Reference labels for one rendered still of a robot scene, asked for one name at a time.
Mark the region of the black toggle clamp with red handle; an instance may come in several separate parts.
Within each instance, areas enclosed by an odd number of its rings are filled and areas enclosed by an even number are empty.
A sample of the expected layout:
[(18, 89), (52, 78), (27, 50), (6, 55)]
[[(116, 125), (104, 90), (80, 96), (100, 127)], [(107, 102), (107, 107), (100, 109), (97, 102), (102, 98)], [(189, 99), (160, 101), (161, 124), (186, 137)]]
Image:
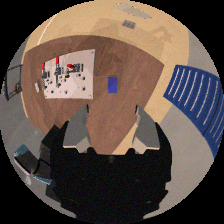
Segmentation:
[(45, 63), (42, 64), (42, 69), (43, 69), (43, 73), (42, 73), (42, 77), (41, 77), (41, 79), (43, 80), (43, 88), (42, 89), (46, 90), (47, 86), (45, 86), (44, 79), (50, 77), (50, 71), (45, 72)]

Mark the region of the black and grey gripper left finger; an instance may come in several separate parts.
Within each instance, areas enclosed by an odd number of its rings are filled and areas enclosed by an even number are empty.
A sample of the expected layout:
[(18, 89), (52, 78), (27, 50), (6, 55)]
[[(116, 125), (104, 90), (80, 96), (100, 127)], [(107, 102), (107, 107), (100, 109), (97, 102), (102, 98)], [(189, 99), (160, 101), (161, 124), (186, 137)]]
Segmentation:
[(88, 104), (85, 104), (64, 123), (54, 138), (50, 150), (51, 179), (55, 180), (56, 169), (63, 159), (75, 153), (87, 153), (91, 145), (86, 127), (88, 113)]

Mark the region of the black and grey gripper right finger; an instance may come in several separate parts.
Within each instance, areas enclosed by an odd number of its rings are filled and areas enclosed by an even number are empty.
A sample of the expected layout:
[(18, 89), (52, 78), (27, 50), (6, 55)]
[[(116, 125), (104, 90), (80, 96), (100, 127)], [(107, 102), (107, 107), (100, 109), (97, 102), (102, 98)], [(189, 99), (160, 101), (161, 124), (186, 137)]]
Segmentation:
[(132, 140), (135, 154), (145, 154), (159, 161), (166, 173), (166, 183), (170, 182), (172, 150), (166, 135), (140, 105), (136, 105), (135, 114), (138, 126)]

